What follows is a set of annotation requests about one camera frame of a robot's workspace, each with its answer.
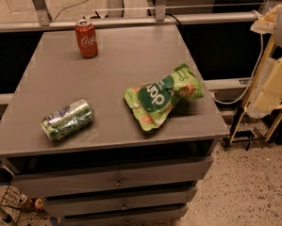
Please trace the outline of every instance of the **red soda can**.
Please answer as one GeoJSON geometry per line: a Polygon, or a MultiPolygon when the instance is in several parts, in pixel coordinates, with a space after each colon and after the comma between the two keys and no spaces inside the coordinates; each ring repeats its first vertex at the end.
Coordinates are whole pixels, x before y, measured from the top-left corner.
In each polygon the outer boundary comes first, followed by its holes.
{"type": "Polygon", "coordinates": [[[98,53],[93,24],[85,19],[75,24],[77,45],[83,57],[95,57],[98,53]]]}

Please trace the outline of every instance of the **table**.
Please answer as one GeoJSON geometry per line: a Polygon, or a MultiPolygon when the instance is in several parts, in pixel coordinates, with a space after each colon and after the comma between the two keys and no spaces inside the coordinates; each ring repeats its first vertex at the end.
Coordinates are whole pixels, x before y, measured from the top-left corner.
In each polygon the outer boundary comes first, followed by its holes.
{"type": "Polygon", "coordinates": [[[12,183],[64,225],[117,225],[182,217],[228,135],[176,26],[97,29],[98,56],[79,54],[75,32],[46,32],[0,122],[0,160],[12,183]],[[187,63],[205,97],[180,102],[146,133],[124,101],[127,88],[157,82],[187,63]],[[41,120],[80,98],[91,126],[52,142],[41,120]]]}

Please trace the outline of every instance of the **green chip bag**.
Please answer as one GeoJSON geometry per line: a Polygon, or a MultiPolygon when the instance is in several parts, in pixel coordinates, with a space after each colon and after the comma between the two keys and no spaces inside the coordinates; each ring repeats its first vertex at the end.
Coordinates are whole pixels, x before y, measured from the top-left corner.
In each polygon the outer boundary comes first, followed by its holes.
{"type": "Polygon", "coordinates": [[[187,64],[158,82],[127,89],[124,98],[144,131],[159,128],[181,99],[204,97],[202,84],[187,64]]]}

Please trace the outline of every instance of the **metal drawer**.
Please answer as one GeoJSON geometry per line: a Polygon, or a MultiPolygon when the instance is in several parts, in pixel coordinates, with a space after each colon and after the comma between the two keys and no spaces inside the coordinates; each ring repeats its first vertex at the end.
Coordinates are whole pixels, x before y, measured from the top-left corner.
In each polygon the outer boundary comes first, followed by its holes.
{"type": "Polygon", "coordinates": [[[212,156],[187,157],[94,169],[15,175],[12,183],[29,198],[46,198],[197,181],[204,178],[211,163],[212,156]]]}
{"type": "Polygon", "coordinates": [[[197,191],[196,186],[181,183],[166,186],[147,186],[141,189],[124,189],[59,197],[47,200],[44,209],[55,217],[95,214],[111,211],[129,211],[136,208],[187,203],[197,191]]]}
{"type": "Polygon", "coordinates": [[[165,219],[176,219],[183,217],[188,210],[187,206],[178,205],[170,207],[159,207],[154,209],[137,210],[134,212],[122,212],[115,214],[100,214],[80,218],[66,218],[64,226],[116,226],[133,225],[134,223],[147,221],[160,221],[165,219]]]}

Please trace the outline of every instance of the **can top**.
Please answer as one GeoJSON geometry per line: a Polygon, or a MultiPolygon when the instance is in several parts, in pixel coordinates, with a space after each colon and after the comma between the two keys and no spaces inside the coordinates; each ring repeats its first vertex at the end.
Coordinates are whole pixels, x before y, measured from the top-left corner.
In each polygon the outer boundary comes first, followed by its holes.
{"type": "Polygon", "coordinates": [[[90,24],[91,24],[91,22],[89,20],[86,20],[86,19],[81,19],[81,20],[79,20],[75,23],[75,25],[77,25],[77,26],[88,26],[90,24]]]}

